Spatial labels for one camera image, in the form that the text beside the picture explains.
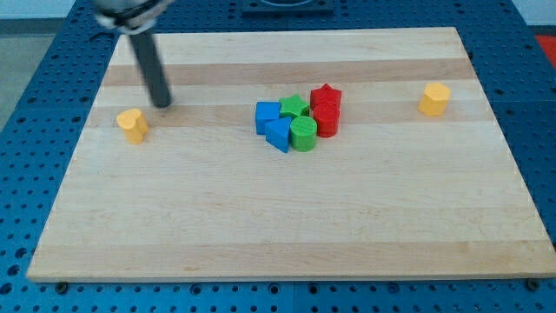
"toy block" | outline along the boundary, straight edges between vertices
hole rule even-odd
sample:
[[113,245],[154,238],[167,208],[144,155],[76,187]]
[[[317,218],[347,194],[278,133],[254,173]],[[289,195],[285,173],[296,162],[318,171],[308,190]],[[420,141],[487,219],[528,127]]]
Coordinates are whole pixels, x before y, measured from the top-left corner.
[[443,115],[450,93],[450,89],[443,83],[428,83],[419,103],[419,111],[429,117]]
[[280,118],[279,102],[258,102],[255,109],[255,125],[257,135],[264,135],[265,124]]
[[306,103],[299,95],[281,98],[280,117],[301,117],[309,115],[309,104]]
[[141,143],[149,131],[147,120],[139,109],[125,110],[116,117],[116,121],[126,139],[132,144]]
[[291,123],[292,117],[283,117],[267,122],[265,126],[268,143],[284,153],[288,153],[289,149],[289,127]]
[[307,152],[316,145],[316,121],[312,117],[297,117],[290,125],[292,148]]
[[336,90],[327,83],[322,85],[319,89],[311,90],[311,110],[317,105],[332,104],[340,108],[341,104],[341,90]]
[[340,124],[340,110],[332,104],[320,104],[314,108],[313,118],[317,124],[316,134],[319,137],[329,138],[338,132]]

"blue table surface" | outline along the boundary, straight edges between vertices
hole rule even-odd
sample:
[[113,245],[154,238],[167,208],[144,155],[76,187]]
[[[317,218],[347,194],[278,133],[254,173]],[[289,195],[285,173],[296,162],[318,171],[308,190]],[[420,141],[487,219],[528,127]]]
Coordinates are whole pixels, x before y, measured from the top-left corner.
[[[456,27],[556,241],[556,73],[510,0],[334,0],[331,15],[252,17],[241,4],[178,0],[155,31]],[[556,311],[555,279],[72,283],[65,293],[30,282],[25,272],[117,38],[96,24],[90,1],[77,0],[0,135],[0,312]]]

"yellow block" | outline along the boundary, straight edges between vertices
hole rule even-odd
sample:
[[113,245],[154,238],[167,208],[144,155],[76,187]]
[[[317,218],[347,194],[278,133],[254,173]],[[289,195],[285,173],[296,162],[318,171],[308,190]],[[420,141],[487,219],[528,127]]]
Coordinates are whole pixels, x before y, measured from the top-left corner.
[[139,109],[125,110],[118,114],[116,121],[132,144],[141,143],[143,136],[149,131],[147,120]]
[[450,99],[450,89],[443,83],[428,83],[419,103],[419,111],[426,116],[439,117]]

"wood grain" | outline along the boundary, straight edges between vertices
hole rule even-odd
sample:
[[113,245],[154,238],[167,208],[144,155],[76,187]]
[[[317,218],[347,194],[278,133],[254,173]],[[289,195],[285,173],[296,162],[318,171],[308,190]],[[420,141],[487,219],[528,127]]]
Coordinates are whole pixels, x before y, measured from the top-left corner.
[[[556,254],[454,29],[157,41],[174,104],[149,104],[121,41],[29,278],[556,276]],[[440,118],[417,110],[431,80],[452,89]],[[336,137],[283,154],[255,134],[256,101],[308,98],[322,83],[344,92]],[[150,126],[137,146],[115,124],[132,107]]]

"green cylinder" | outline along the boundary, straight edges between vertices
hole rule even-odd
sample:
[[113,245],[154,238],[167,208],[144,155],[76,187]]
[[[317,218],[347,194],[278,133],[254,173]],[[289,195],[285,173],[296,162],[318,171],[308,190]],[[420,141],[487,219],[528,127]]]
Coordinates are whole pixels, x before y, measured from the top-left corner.
[[289,127],[292,148],[300,152],[307,152],[315,147],[316,121],[312,117],[297,117]]

